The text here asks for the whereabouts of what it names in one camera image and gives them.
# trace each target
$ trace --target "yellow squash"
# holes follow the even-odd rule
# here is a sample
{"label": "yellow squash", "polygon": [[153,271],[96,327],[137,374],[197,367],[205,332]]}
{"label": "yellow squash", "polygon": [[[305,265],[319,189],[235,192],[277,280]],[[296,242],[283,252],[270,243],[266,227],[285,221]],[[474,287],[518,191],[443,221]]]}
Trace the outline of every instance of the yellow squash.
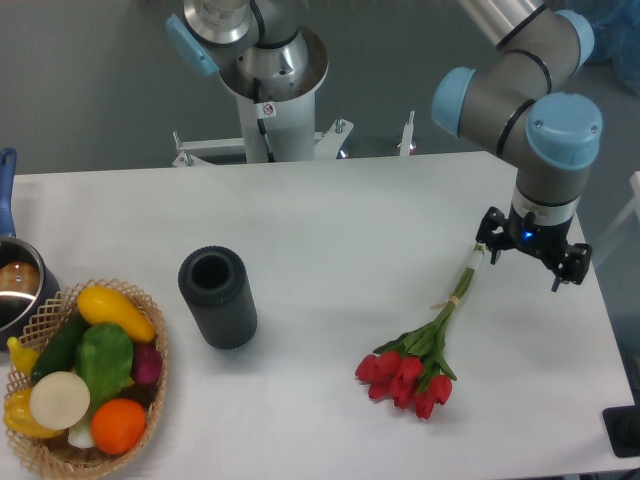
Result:
{"label": "yellow squash", "polygon": [[82,290],[77,301],[80,314],[91,325],[115,323],[138,343],[149,343],[156,335],[153,323],[116,290],[93,285]]}
{"label": "yellow squash", "polygon": [[36,352],[32,348],[23,347],[20,340],[16,337],[10,337],[7,340],[7,347],[11,353],[11,363],[13,363],[20,373],[25,376],[31,375],[31,370],[40,356],[40,352]]}
{"label": "yellow squash", "polygon": [[20,390],[4,402],[4,424],[14,432],[34,438],[53,438],[64,430],[51,430],[33,419],[29,408],[31,389]]}

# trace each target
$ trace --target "red tulip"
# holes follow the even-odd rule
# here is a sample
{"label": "red tulip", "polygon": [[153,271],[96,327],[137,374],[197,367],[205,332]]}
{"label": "red tulip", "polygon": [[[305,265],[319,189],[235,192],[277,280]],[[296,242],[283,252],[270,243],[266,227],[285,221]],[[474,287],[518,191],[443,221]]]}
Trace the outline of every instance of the red tulip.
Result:
{"label": "red tulip", "polygon": [[396,376],[400,376],[407,382],[414,382],[422,374],[423,366],[418,357],[409,355],[404,357]]}
{"label": "red tulip", "polygon": [[393,404],[397,408],[405,409],[411,405],[413,400],[415,392],[414,381],[407,382],[399,375],[396,375],[391,380],[390,391],[393,397]]}
{"label": "red tulip", "polygon": [[440,405],[447,403],[452,389],[451,379],[446,375],[436,375],[429,383],[429,391]]}
{"label": "red tulip", "polygon": [[436,399],[431,390],[425,390],[424,392],[418,393],[414,397],[414,400],[416,402],[416,415],[418,418],[429,420],[433,407],[436,404]]}
{"label": "red tulip", "polygon": [[391,380],[391,377],[393,377],[398,371],[398,368],[400,368],[401,362],[402,358],[395,350],[380,355],[373,365],[376,380]]}
{"label": "red tulip", "polygon": [[358,380],[360,380],[361,382],[373,381],[374,365],[377,358],[378,357],[376,357],[372,353],[364,357],[362,362],[360,362],[360,365],[358,365],[358,368],[356,368],[356,377],[358,377]]}
{"label": "red tulip", "polygon": [[369,398],[371,400],[380,400],[389,394],[390,389],[390,382],[374,382],[369,387]]}

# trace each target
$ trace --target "blue joint cap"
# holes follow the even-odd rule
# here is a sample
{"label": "blue joint cap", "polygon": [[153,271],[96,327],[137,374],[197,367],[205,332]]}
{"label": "blue joint cap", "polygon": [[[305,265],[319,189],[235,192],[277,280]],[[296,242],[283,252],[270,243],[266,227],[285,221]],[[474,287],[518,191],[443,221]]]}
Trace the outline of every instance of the blue joint cap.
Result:
{"label": "blue joint cap", "polygon": [[175,14],[168,18],[166,30],[169,40],[182,59],[196,72],[208,77],[219,70],[209,53],[193,38]]}
{"label": "blue joint cap", "polygon": [[576,30],[580,42],[580,61],[578,62],[577,68],[580,68],[582,64],[588,60],[596,44],[593,28],[591,28],[591,24],[586,18],[571,10],[560,10],[556,12],[556,15],[560,15],[569,20]]}
{"label": "blue joint cap", "polygon": [[475,70],[458,67],[442,79],[431,102],[431,118],[447,132],[459,136],[462,104]]}
{"label": "blue joint cap", "polygon": [[581,170],[600,149],[602,114],[581,95],[552,93],[529,111],[527,140],[542,160],[561,170]]}

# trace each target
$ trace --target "wicker basket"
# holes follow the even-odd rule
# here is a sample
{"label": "wicker basket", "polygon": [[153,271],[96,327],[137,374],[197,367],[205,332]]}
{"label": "wicker basket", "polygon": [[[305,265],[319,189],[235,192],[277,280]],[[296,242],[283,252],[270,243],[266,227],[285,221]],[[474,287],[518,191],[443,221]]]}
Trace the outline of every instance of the wicker basket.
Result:
{"label": "wicker basket", "polygon": [[[72,447],[67,443],[66,434],[41,440],[7,430],[9,446],[20,459],[21,465],[30,472],[39,474],[42,478],[95,479],[122,467],[131,461],[147,443],[162,411],[169,366],[167,332],[158,306],[151,297],[134,285],[119,280],[90,280],[86,284],[78,284],[73,288],[58,292],[55,298],[47,300],[38,309],[37,314],[31,317],[20,337],[21,343],[34,350],[42,351],[49,338],[75,310],[78,294],[90,285],[104,285],[125,294],[153,322],[157,333],[153,344],[162,356],[162,372],[155,386],[137,387],[134,385],[122,392],[122,397],[136,400],[147,412],[147,428],[142,438],[134,448],[124,455],[108,455],[95,447],[89,449]],[[12,365],[6,397],[31,386],[29,379]]]}

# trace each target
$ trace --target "cooking pot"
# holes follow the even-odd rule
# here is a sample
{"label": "cooking pot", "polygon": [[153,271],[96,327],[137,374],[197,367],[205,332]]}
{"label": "cooking pot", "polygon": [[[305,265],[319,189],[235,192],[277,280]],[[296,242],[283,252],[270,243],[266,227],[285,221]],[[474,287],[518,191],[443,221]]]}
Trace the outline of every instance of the cooking pot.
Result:
{"label": "cooking pot", "polygon": [[7,350],[9,337],[22,335],[38,307],[59,290],[37,250],[16,238],[11,195],[17,160],[13,148],[0,152],[0,350]]}

